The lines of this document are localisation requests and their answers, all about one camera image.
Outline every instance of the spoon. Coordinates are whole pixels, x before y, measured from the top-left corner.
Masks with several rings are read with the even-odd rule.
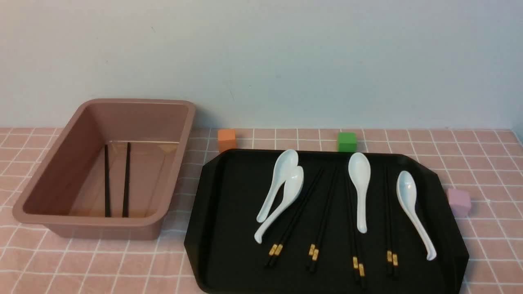
[[[293,150],[283,151],[276,163],[274,164],[274,171],[272,172],[272,183],[270,184],[269,192],[265,198],[265,202],[261,206],[260,212],[256,217],[256,221],[264,222],[269,215],[270,207],[276,198],[276,193],[280,189],[281,185],[289,177],[290,172],[293,168],[298,165],[298,153]]]
[[[400,175],[397,177],[396,192],[401,208],[403,208],[405,214],[411,220],[419,236],[422,238],[425,249],[427,250],[427,260],[433,260],[436,258],[436,249],[416,214],[416,183],[409,172],[400,172]]]
[[[366,201],[370,182],[370,163],[363,153],[354,153],[349,160],[349,176],[358,194],[356,227],[360,233],[367,232]]]
[[[262,236],[270,227],[270,225],[284,212],[300,195],[301,188],[303,186],[303,168],[301,166],[295,166],[291,171],[289,177],[286,179],[285,186],[283,187],[283,199],[280,205],[270,214],[270,216],[261,224],[256,233],[254,239],[258,244],[262,243]]]

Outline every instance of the chopstick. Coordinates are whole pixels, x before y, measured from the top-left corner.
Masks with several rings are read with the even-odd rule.
[[[353,277],[356,283],[360,282],[359,262],[358,262],[358,247],[356,245],[356,231],[354,230],[354,210],[352,205],[351,183],[348,176],[345,179],[345,194],[347,201],[347,218],[348,218],[348,233],[350,238],[350,252],[353,256]]]
[[[398,243],[397,238],[394,238],[393,236],[397,235],[397,225],[394,224],[393,216],[397,216],[397,207],[399,206],[399,203],[396,201],[394,205],[390,202],[389,197],[389,215],[390,215],[390,231],[391,231],[391,251],[392,251],[392,273],[394,278],[399,278],[400,276],[400,267],[398,263],[398,256],[397,256],[397,249],[398,249]]]
[[[361,243],[361,235],[358,233],[357,230],[354,230],[354,224],[356,221],[353,219],[353,216],[356,215],[354,211],[354,207],[356,207],[356,204],[353,203],[352,197],[350,195],[354,195],[355,193],[352,193],[353,185],[349,182],[348,178],[346,179],[346,187],[347,187],[347,200],[349,203],[349,211],[350,211],[350,228],[353,232],[353,244],[354,244],[354,251],[353,251],[353,270],[354,270],[354,280],[356,282],[360,282],[361,287],[363,289],[367,288],[367,277],[365,274],[365,253],[363,249],[363,245]]]
[[[356,233],[358,236],[356,237],[358,246],[361,248],[361,250],[358,252],[358,269],[359,269],[359,275],[360,275],[360,281],[361,281],[361,287],[363,289],[367,288],[367,277],[365,276],[365,250],[363,250],[363,246],[361,245],[361,236],[359,233]]]
[[[105,217],[111,217],[111,190],[109,186],[109,147],[104,147],[104,166],[105,166]]]
[[[327,222],[329,219],[329,211],[331,210],[332,199],[334,198],[334,185],[336,184],[336,175],[338,174],[338,167],[334,168],[331,184],[328,188],[327,200],[325,201],[325,206],[323,208],[322,221],[320,223],[320,229],[318,235],[316,236],[316,242],[311,244],[309,248],[309,256],[311,256],[311,261],[309,263],[309,272],[313,273],[316,271],[317,261],[320,255],[320,249],[322,247],[323,239],[325,236],[325,228],[327,227]]]
[[[127,142],[127,157],[126,157],[126,179],[123,188],[123,209],[122,217],[129,217],[129,168],[131,164],[131,143]]]
[[[391,219],[391,205],[390,205],[390,195],[389,195],[389,173],[387,166],[383,167],[383,182],[384,182],[384,194],[385,194],[385,250],[386,250],[386,269],[387,275],[391,276],[393,274],[392,270],[392,219]]]
[[[308,187],[306,194],[303,196],[302,201],[298,205],[298,208],[297,208],[296,212],[294,213],[289,225],[285,229],[283,235],[280,237],[278,243],[275,243],[272,245],[272,247],[269,251],[269,258],[267,259],[265,266],[274,266],[276,264],[276,262],[278,261],[278,257],[280,256],[281,251],[283,250],[283,245],[286,244],[288,239],[290,238],[290,235],[292,234],[292,231],[296,227],[296,224],[298,223],[301,215],[303,214],[303,211],[305,210],[305,206],[309,202],[309,199],[311,198],[311,195],[314,192],[314,188],[316,187],[316,184],[319,181],[322,174],[323,174],[323,167],[320,167],[320,169],[314,176],[310,186]]]

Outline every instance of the pink block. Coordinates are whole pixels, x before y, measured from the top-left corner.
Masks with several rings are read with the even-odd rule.
[[[447,198],[455,218],[463,218],[469,214],[471,203],[469,192],[458,189],[447,189]]]

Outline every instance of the green block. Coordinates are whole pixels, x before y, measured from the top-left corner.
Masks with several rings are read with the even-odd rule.
[[[357,145],[355,133],[338,133],[338,152],[356,152]]]

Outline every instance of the grid tile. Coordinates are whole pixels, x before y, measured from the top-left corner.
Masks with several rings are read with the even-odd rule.
[[[471,254],[461,293],[523,291],[523,146],[507,130],[236,129],[239,148],[336,151],[339,131],[358,150],[401,153],[469,192],[457,219]],[[217,156],[217,130],[193,129],[161,236],[152,241],[63,239],[20,225],[11,210],[61,129],[0,128],[0,284],[7,293],[202,293],[183,240],[202,165]]]

